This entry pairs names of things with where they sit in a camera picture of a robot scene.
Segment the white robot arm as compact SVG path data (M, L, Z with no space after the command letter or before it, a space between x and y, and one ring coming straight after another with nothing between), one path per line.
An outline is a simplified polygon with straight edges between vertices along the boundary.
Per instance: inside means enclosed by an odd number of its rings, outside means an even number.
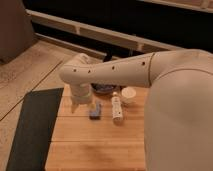
M147 171L213 171L213 53L152 52L92 64L80 53L60 69L74 106L92 83L149 89L144 108Z

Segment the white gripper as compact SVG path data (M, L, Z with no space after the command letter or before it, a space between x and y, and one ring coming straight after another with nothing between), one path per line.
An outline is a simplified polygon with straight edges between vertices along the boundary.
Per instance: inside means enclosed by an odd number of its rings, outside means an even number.
M74 113L79 105L92 103L92 92L89 84L71 85L71 112Z

